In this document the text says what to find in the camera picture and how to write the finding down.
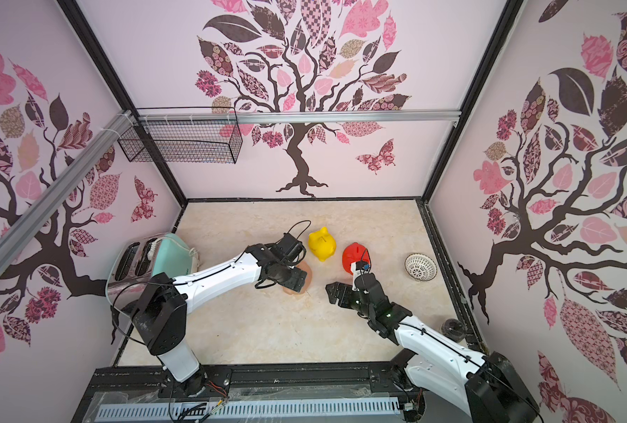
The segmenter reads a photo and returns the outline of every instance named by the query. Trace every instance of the piggy bank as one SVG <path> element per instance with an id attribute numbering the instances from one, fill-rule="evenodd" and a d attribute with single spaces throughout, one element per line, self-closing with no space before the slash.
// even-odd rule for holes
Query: piggy bank
<path id="1" fill-rule="evenodd" d="M 323 227 L 320 231 L 309 234 L 309 251 L 318 257 L 318 260 L 325 261 L 326 258 L 332 257 L 337 249 L 337 243 L 328 228 Z"/>

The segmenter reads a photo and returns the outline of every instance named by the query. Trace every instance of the wallpaper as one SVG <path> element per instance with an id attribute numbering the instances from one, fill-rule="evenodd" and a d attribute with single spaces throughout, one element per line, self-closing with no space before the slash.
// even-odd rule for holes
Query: wallpaper
<path id="1" fill-rule="evenodd" d="M 55 2 L 0 2 L 0 240 L 118 111 Z M 117 348 L 103 298 L 116 254 L 179 210 L 153 165 L 112 146 L 14 259 L 0 279 L 2 421 L 71 417 Z"/>
<path id="2" fill-rule="evenodd" d="M 627 422 L 627 1 L 528 4 L 431 204 L 544 419 Z"/>

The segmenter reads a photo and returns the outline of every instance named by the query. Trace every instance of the wire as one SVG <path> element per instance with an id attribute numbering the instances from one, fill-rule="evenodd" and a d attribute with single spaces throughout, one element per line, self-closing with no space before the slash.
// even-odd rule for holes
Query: wire
<path id="1" fill-rule="evenodd" d="M 537 408 L 535 408 L 534 405 L 532 405 L 529 401 L 527 401 L 527 399 L 525 399 L 522 395 L 518 394 L 515 389 L 513 389 L 512 387 L 510 387 L 509 385 L 505 384 L 503 380 L 499 379 L 498 377 L 496 377 L 494 374 L 492 374 L 492 372 L 490 372 L 488 369 L 483 368 L 480 364 L 476 363 L 475 361 L 471 360 L 471 357 L 469 357 L 468 355 L 463 355 L 461 354 L 461 352 L 455 350 L 454 348 L 452 348 L 450 345 L 445 344 L 443 341 L 439 340 L 438 338 L 436 338 L 434 335 L 429 334 L 423 327 L 416 327 L 416 326 L 412 326 L 411 324 L 407 324 L 407 323 L 402 323 L 399 322 L 399 325 L 403 325 L 403 326 L 409 326 L 412 327 L 413 329 L 417 329 L 422 335 L 429 335 L 431 338 L 435 339 L 436 341 L 438 341 L 439 343 L 441 343 L 442 345 L 444 345 L 445 347 L 447 347 L 448 349 L 451 349 L 452 351 L 454 351 L 455 353 L 457 353 L 459 356 L 461 356 L 462 358 L 464 358 L 467 362 L 470 361 L 471 363 L 473 363 L 474 365 L 478 366 L 479 369 L 482 369 L 485 373 L 487 373 L 489 376 L 493 377 L 494 379 L 496 379 L 496 381 L 502 385 L 503 387 L 505 387 L 506 389 L 508 389 L 511 393 L 513 393 L 516 397 L 518 397 L 519 399 L 521 399 L 523 402 L 525 402 L 530 409 L 532 409 L 532 411 L 534 411 L 537 414 L 537 417 L 539 417 L 539 419 L 541 420 L 541 423 L 544 423 L 544 418 L 541 417 L 541 414 L 539 413 L 539 410 Z"/>

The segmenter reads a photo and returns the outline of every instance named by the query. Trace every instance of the aluminum rail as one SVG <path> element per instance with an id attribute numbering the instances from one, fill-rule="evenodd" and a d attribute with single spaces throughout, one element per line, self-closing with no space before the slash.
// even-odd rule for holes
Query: aluminum rail
<path id="1" fill-rule="evenodd" d="M 34 235 L 62 202 L 79 185 L 91 167 L 102 157 L 106 150 L 129 129 L 133 122 L 130 112 L 121 111 L 114 116 L 106 127 L 90 141 L 88 147 L 74 159 L 72 164 L 51 182 L 50 187 L 41 194 L 9 231 L 0 239 L 0 276 L 11 261 L 30 243 Z"/>

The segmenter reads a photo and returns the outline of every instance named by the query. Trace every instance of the black wire basket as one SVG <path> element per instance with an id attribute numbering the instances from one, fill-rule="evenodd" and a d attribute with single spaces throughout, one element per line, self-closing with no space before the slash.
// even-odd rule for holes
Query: black wire basket
<path id="1" fill-rule="evenodd" d="M 128 161 L 154 161 L 142 142 L 146 133 L 166 162 L 236 163 L 243 142 L 236 110 L 229 107 L 194 109 L 212 109 L 213 114 L 222 115 L 141 114 L 140 121 L 125 131 L 119 139 L 119 145 Z"/>

